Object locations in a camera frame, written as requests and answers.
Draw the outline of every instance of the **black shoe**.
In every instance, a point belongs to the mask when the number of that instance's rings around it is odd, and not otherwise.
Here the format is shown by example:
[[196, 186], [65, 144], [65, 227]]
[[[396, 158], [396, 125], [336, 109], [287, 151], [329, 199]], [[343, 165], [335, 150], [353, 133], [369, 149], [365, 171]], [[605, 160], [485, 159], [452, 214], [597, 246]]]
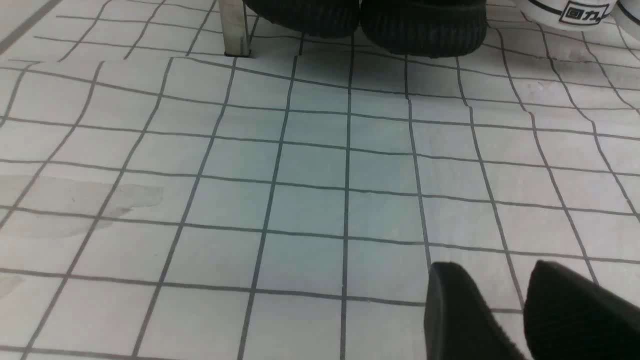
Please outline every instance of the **black shoe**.
[[361, 11], [365, 35], [394, 54], [462, 56], [486, 36], [486, 0], [363, 0]]
[[360, 19], [358, 0], [244, 0], [260, 17], [314, 37], [353, 34]]

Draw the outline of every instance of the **white tiled floor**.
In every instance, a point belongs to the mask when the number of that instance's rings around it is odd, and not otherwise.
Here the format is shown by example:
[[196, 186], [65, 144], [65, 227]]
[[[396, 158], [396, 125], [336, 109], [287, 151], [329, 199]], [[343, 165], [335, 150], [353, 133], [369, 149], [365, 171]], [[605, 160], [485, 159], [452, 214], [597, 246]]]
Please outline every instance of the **white tiled floor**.
[[213, 0], [105, 1], [0, 55], [1, 360], [424, 359], [434, 261], [523, 349], [537, 259], [640, 304], [640, 60], [614, 24], [489, 5], [478, 52], [405, 60], [251, 15], [232, 59]]

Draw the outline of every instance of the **metal table leg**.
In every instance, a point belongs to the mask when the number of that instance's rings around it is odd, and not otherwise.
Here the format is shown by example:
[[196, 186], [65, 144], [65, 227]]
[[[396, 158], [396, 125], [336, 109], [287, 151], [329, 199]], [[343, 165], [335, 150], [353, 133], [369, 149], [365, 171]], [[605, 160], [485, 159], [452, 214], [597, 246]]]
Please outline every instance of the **metal table leg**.
[[249, 56], [246, 9], [243, 0], [218, 0], [222, 33], [225, 38], [225, 55]]

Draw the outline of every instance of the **printed logo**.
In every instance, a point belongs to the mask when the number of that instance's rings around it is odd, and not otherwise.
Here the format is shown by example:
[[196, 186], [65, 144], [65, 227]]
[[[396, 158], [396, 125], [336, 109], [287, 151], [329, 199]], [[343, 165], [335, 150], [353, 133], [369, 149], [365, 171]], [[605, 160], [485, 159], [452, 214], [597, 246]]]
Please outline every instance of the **printed logo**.
[[569, 1], [560, 15], [560, 22], [571, 25], [597, 25], [604, 19], [608, 4], [588, 5]]

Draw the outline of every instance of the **white sneaker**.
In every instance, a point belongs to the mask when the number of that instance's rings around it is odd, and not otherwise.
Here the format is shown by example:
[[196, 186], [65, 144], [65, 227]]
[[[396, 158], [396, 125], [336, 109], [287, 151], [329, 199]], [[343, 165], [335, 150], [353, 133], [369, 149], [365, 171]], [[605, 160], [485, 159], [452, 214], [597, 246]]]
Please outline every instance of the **white sneaker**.
[[629, 35], [640, 40], [640, 1], [620, 0], [613, 18]]
[[598, 27], [613, 11], [616, 0], [514, 0], [532, 20], [552, 28], [587, 31]]

